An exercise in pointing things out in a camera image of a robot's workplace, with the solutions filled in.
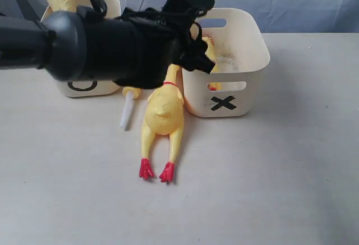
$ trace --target black o mark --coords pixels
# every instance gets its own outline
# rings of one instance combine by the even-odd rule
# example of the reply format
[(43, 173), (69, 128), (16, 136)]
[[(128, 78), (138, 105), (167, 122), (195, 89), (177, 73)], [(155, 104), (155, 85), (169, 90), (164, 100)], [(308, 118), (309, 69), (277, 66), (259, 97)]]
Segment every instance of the black o mark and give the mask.
[(88, 91), (94, 90), (94, 89), (97, 87), (97, 81), (93, 81), (90, 87), (84, 88), (84, 89), (78, 88), (78, 87), (74, 87), (73, 82), (68, 82), (68, 83), (67, 83), (67, 86), (68, 86), (71, 90), (73, 90), (73, 91), (77, 91), (77, 92), (88, 92)]
[(216, 98), (215, 96), (211, 98), (212, 101), (218, 103), (216, 106), (214, 106), (213, 108), (211, 108), (211, 110), (215, 111), (217, 109), (220, 109), (221, 107), (226, 107), (227, 109), (230, 110), (234, 110), (237, 106), (233, 105), (232, 103), (230, 103), (232, 100), (236, 99), (234, 96), (230, 95), (229, 97), (225, 98), (225, 99), (219, 99)]

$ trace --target black x mark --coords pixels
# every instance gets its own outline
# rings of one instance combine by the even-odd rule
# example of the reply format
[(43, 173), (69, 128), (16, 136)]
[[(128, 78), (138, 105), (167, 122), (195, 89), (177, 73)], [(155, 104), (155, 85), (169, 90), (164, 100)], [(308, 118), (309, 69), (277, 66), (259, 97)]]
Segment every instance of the black x mark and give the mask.
[(233, 99), (236, 99), (234, 96), (230, 95), (229, 97), (225, 98), (225, 99), (219, 99), (216, 98), (215, 96), (211, 98), (212, 101), (218, 103), (216, 106), (214, 106), (213, 108), (211, 108), (211, 110), (215, 111), (217, 109), (220, 109), (221, 107), (226, 107), (227, 109), (230, 110), (234, 110), (237, 106), (233, 105), (232, 103), (230, 103)]

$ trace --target white plastic bin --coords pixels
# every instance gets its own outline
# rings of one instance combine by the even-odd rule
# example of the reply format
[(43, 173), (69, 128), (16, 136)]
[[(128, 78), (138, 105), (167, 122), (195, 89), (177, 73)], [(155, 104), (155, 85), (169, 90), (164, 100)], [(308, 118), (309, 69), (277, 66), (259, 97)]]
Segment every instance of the white plastic bin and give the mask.
[[(199, 19), (225, 19), (224, 27), (203, 28), (213, 39), (218, 73), (183, 70), (186, 107), (198, 117), (233, 117), (252, 107), (270, 55), (253, 17), (235, 8), (213, 8)], [(209, 83), (220, 82), (219, 91)]]
[[(105, 0), (107, 4), (107, 18), (114, 18), (121, 14), (121, 5), (119, 0)], [(90, 0), (76, 0), (79, 6), (91, 6)], [(48, 7), (42, 19), (53, 13)], [(112, 81), (76, 81), (76, 82), (59, 82), (56, 85), (61, 93), (72, 98), (81, 96), (95, 96), (111, 94), (119, 89), (119, 86)]]

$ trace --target tabletop surface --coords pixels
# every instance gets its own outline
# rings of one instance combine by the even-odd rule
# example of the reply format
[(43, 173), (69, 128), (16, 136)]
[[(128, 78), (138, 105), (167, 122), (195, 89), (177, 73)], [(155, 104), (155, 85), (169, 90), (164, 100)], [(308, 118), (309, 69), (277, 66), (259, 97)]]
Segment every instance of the tabletop surface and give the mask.
[[(0, 72), (0, 244), (359, 244), (359, 34), (265, 34), (240, 118), (186, 113), (176, 183), (139, 178), (121, 93), (71, 99)], [(169, 141), (152, 151), (157, 176)]]

